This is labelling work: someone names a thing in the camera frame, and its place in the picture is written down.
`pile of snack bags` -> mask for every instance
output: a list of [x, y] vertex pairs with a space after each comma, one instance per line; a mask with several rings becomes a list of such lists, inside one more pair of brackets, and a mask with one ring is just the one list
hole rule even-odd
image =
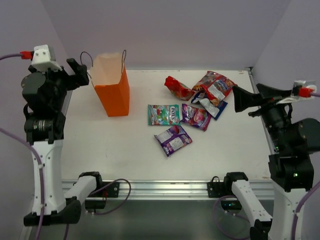
[[165, 86], [177, 98], [189, 101], [192, 104], [201, 104], [204, 109], [182, 104], [182, 118], [180, 120], [179, 105], [148, 105], [149, 125], [173, 125], [168, 130], [154, 137], [161, 145], [163, 151], [169, 157], [177, 150], [192, 143], [192, 139], [180, 126], [180, 123], [191, 125], [202, 131], [206, 131], [211, 118], [218, 120], [227, 106], [223, 101], [236, 84], [229, 78], [208, 71], [192, 89], [188, 88], [175, 78], [168, 76]]

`table surface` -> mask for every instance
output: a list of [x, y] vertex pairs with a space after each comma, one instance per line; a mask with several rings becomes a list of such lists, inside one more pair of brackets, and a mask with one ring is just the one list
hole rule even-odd
[[[216, 72], [253, 92], [247, 71]], [[252, 180], [269, 178], [270, 150], [262, 120], [248, 116], [256, 108], [235, 113], [233, 93], [206, 132], [182, 125], [193, 143], [170, 157], [154, 138], [170, 126], [149, 126], [147, 105], [179, 104], [181, 114], [181, 104], [187, 103], [170, 93], [165, 78], [172, 76], [192, 88], [205, 74], [204, 70], [128, 70], [130, 112], [122, 117], [107, 116], [91, 84], [73, 91], [64, 128], [62, 179], [77, 179], [90, 171], [99, 171], [105, 180], [209, 180], [227, 172], [245, 172]]]

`gray floor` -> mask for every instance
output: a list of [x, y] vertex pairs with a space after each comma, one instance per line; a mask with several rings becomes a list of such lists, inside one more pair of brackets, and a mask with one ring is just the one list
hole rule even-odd
[[[214, 201], [128, 201], [117, 211], [103, 216], [82, 213], [80, 222], [71, 225], [68, 240], [228, 240], [215, 226], [212, 215]], [[117, 201], [110, 201], [108, 208]], [[262, 201], [272, 214], [273, 203]], [[217, 211], [215, 217], [230, 234], [249, 234], [246, 221]], [[65, 225], [44, 226], [41, 240], [62, 240]], [[36, 228], [30, 240], [35, 238]]]

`red cable connector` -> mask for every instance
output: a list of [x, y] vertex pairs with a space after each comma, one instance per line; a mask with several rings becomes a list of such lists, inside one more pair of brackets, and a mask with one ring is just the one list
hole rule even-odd
[[21, 59], [30, 59], [34, 57], [34, 52], [33, 51], [21, 51], [22, 54]]
[[299, 93], [298, 93], [298, 96], [299, 97], [302, 97], [302, 98], [310, 98], [311, 97], [311, 93], [313, 92], [314, 90], [311, 89], [311, 88], [307, 88], [307, 87], [301, 87], [299, 89]]

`orange paper bag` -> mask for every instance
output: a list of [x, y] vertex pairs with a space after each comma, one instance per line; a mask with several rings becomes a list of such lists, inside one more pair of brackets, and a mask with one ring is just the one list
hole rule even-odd
[[127, 116], [130, 105], [130, 87], [123, 53], [98, 55], [90, 69], [92, 84], [109, 117]]

